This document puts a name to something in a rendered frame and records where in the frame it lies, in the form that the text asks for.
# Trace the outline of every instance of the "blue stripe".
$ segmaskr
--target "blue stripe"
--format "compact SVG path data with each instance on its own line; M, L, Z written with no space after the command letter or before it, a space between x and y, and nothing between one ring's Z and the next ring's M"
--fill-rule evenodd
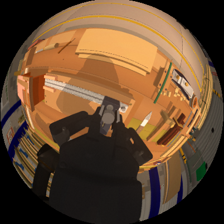
M151 207L149 218L159 215L160 208L160 183L157 167L149 170L150 185L151 185Z
M183 198L183 181L182 181L182 175L181 175L181 187L179 188L179 192L177 194L177 204L181 202L182 198Z
M209 66L212 66L213 68L215 68L214 64L211 61L208 61L208 64L209 64Z
M10 109L9 111L6 113L6 115L4 116L4 118L1 121L1 126L2 129L4 127L4 125L6 124L6 121L10 118L10 116L15 112L16 109L18 109L18 107L21 106L21 100L19 100L18 102L16 102Z
M14 148L14 146L15 147L18 147L18 145L19 145L18 139L21 138L21 137L23 137L23 135L26 134L26 132L25 132L25 130L23 128L26 128L26 130L28 130L26 121L24 121L24 123L17 130L17 132L15 133L15 136L13 137L13 139L12 139L10 145L9 145L8 155L10 157L11 162L13 161L13 158L15 156L15 148Z

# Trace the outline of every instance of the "blade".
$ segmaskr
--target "blade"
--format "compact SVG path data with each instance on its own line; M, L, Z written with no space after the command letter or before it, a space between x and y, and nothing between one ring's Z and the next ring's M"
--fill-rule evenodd
M152 114L152 111L145 117L145 119L141 123L141 126L145 127L145 125L147 124L147 122L149 121L149 119L151 117L151 114Z

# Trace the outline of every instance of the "knife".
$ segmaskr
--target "knife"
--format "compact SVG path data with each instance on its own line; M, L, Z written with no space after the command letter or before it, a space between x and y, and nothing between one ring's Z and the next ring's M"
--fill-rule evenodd
M140 126L136 129L136 132L139 134L142 129L145 127L145 125L147 124L147 122L149 121L150 117L152 115L152 111L145 117L145 119L143 120L143 122L140 124Z

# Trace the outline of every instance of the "silver metal ruler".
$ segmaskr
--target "silver metal ruler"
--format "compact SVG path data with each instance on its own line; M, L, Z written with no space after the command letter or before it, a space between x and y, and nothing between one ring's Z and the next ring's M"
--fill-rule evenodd
M95 102L97 104L102 104L103 99L105 97L101 94L51 79L45 79L45 86L49 86L54 89L61 90L63 92L67 92L69 94ZM127 104L120 102L120 109L119 109L120 112L125 113L127 108L128 108Z
M190 112L190 115L188 116L185 124L183 125L183 128L185 127L185 125L187 124L187 121L189 120L189 118L191 117L192 111ZM175 138L167 145L167 147L170 147L170 145L176 140L176 138L179 136L180 132L177 133L177 135L175 136Z

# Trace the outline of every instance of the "green object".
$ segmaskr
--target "green object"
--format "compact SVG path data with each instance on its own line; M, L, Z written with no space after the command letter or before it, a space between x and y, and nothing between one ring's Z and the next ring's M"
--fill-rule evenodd
M171 61L171 63L169 64L169 69L168 69L167 75L165 76L165 79L164 79L164 81L163 81L163 85L162 85L162 87L161 87L161 89L160 89L160 91L159 91L159 93L158 93L158 95L157 95L157 97L156 97L156 99L155 99L155 101L154 101L153 103L156 103L156 102L157 102L157 100L159 99L159 96L161 95L161 92L163 91L163 88L164 88L164 86L165 86L165 82L167 81L169 72L170 72L170 70L171 70L171 66L172 66L172 61Z
M206 174L206 163L203 162L202 165L196 170L197 181L200 181Z

